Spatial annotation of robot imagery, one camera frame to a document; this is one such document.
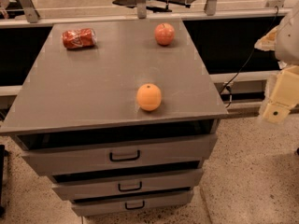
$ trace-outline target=cabinet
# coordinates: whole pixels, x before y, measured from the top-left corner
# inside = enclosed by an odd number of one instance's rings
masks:
[[[78,216],[191,201],[226,109],[180,19],[168,47],[161,20],[56,24],[0,129]],[[97,45],[67,50],[61,34],[93,28]],[[141,110],[144,83],[163,94]]]

